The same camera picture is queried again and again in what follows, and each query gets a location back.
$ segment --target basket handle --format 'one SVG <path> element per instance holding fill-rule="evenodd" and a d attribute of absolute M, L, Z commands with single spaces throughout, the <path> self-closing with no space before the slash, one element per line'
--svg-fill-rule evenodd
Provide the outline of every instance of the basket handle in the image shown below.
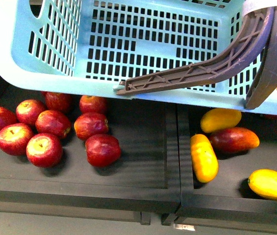
<path fill-rule="evenodd" d="M 270 40 L 265 48 L 260 68 L 246 96 L 246 109 L 259 107 L 277 88 L 277 7 Z"/>
<path fill-rule="evenodd" d="M 246 68 L 265 47 L 273 22 L 274 8 L 246 15 L 235 40 L 221 54 L 189 64 L 135 78 L 120 85 L 117 95 L 134 95 L 214 84 L 235 76 Z"/>

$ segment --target yellow mango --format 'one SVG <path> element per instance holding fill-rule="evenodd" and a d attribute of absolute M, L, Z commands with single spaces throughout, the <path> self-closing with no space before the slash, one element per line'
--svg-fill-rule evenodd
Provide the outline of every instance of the yellow mango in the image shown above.
<path fill-rule="evenodd" d="M 201 129 L 211 133 L 235 127 L 241 120 L 241 111 L 235 109 L 215 108 L 205 113 L 201 118 Z"/>
<path fill-rule="evenodd" d="M 277 171 L 256 170 L 249 176 L 248 185 L 259 196 L 269 200 L 277 200 Z"/>
<path fill-rule="evenodd" d="M 191 156 L 194 173 L 201 183 L 212 181 L 218 173 L 218 160 L 209 139 L 202 134 L 191 137 Z"/>

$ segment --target black shelf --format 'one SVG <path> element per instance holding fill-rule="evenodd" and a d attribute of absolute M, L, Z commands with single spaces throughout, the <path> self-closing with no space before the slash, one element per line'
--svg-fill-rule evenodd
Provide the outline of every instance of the black shelf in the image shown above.
<path fill-rule="evenodd" d="M 25 99 L 43 100 L 38 91 L 12 85 L 0 91 L 0 105 L 12 111 Z M 72 121 L 81 114 L 80 96 L 74 97 Z M 105 169 L 90 166 L 84 142 L 74 130 L 62 141 L 63 161 L 51 169 L 37 168 L 26 156 L 13 157 L 0 150 L 0 201 L 174 213 L 180 204 L 176 106 L 109 99 L 107 118 L 110 134 L 121 145 L 119 161 Z"/>
<path fill-rule="evenodd" d="M 200 119 L 208 110 L 177 106 L 181 206 L 176 223 L 277 233 L 277 201 L 261 198 L 247 184 L 254 170 L 277 171 L 277 120 L 243 113 L 239 126 L 259 136 L 259 147 L 242 155 L 217 154 L 217 177 L 208 184 L 200 184 L 193 177 L 190 137 L 201 132 Z"/>

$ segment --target light blue plastic basket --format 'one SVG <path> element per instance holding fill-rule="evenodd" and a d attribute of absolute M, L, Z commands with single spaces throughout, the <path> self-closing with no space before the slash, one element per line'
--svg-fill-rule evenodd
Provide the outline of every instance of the light blue plastic basket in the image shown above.
<path fill-rule="evenodd" d="M 0 75 L 31 90 L 244 111 L 260 56 L 227 81 L 131 97 L 121 80 L 207 60 L 236 36 L 244 0 L 0 0 Z M 257 109 L 277 114 L 277 91 Z"/>

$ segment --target mango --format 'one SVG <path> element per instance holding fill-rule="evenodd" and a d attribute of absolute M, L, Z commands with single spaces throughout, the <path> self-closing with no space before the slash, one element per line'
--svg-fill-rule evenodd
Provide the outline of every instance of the mango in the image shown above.
<path fill-rule="evenodd" d="M 212 147 L 222 153 L 238 153 L 259 146 L 258 136 L 243 127 L 232 127 L 216 131 L 209 137 Z"/>

